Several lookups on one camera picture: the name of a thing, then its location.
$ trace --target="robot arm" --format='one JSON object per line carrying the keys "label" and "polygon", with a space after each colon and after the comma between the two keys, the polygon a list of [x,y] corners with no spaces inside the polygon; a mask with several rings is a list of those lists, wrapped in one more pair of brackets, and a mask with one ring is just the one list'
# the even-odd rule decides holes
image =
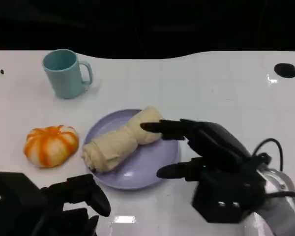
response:
{"label": "robot arm", "polygon": [[192,206],[207,222],[239,223],[256,212],[274,235],[295,236],[295,199],[284,195],[277,198],[271,193],[286,194],[295,188],[286,174],[267,167],[271,161],[268,154],[251,155],[216,123],[161,120],[143,123],[141,127],[162,133],[166,140],[186,138],[189,146],[201,156],[190,162],[165,166],[157,176],[197,181]]}

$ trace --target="beige cloth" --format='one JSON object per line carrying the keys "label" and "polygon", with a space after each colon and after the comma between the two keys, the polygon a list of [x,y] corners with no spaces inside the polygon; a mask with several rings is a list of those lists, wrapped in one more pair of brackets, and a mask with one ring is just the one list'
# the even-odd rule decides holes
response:
{"label": "beige cloth", "polygon": [[154,107],[145,108],[120,129],[103,134],[84,145],[82,157],[85,163],[90,169],[99,172],[114,169],[134,152],[138,144],[149,144],[161,137],[160,134],[144,131],[140,123],[157,122],[162,118]]}

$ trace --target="teal mug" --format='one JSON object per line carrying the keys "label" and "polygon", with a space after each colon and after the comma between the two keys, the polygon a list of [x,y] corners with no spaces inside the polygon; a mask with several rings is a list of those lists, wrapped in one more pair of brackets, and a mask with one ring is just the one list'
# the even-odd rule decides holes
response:
{"label": "teal mug", "polygon": [[[80,64],[87,67],[89,81],[82,80]],[[79,61],[77,55],[68,49],[58,49],[47,54],[43,59],[43,67],[59,98],[77,97],[86,91],[85,86],[93,82],[90,64]]]}

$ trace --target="orange pumpkin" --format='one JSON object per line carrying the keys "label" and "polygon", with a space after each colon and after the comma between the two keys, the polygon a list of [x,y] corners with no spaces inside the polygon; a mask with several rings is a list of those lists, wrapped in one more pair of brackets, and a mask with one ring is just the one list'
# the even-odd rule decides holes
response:
{"label": "orange pumpkin", "polygon": [[42,168],[62,164],[79,147],[79,137],[70,126],[33,129],[26,137],[23,152],[28,160]]}

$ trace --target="table surface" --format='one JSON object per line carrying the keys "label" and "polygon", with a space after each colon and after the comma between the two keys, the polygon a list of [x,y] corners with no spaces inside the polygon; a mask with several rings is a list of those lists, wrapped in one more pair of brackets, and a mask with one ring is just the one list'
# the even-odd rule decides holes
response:
{"label": "table surface", "polygon": [[[295,65],[295,52],[207,52],[163,60],[113,60],[78,55],[95,77],[84,95],[60,100],[41,66],[47,51],[0,51],[0,171],[25,173],[38,187],[89,173],[81,148],[62,166],[42,170],[31,165],[22,148],[35,127],[67,124],[80,135],[104,115],[152,105],[165,118],[220,123],[249,151],[264,138],[277,138],[284,149],[285,172],[295,182],[295,78],[284,79],[277,63]],[[181,158],[196,154],[186,143]],[[278,168],[274,145],[264,150]],[[141,191],[102,186],[112,213],[101,217],[99,236],[241,236],[243,225],[206,223],[190,205],[195,183],[164,181]]]}

